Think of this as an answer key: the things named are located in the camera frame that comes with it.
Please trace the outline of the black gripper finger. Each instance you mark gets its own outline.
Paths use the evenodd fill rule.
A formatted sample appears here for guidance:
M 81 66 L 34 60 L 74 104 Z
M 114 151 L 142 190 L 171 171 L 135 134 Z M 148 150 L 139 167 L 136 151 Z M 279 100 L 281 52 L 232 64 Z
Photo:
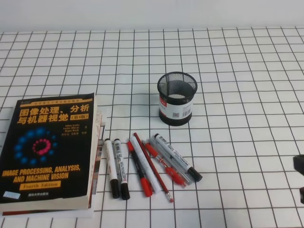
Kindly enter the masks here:
M 304 204 L 304 187 L 301 187 L 301 188 L 299 189 L 299 192 L 300 192 L 300 202 L 301 202 L 302 204 Z
M 294 169 L 304 175 L 304 155 L 300 154 L 293 157 Z

